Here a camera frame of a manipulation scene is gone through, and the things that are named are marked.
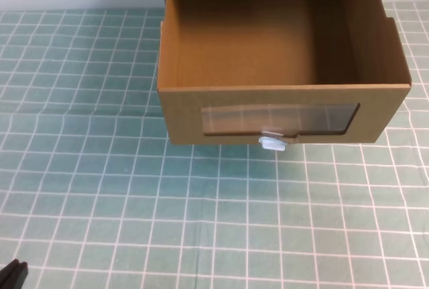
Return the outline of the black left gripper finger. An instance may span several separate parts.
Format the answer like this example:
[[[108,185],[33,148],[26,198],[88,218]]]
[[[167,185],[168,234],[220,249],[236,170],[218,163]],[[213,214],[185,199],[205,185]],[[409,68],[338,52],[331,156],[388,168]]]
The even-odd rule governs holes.
[[[1,289],[21,289],[28,275],[26,262],[10,262],[1,269]]]
[[[1,270],[1,289],[14,289],[19,278],[19,261],[14,259]]]

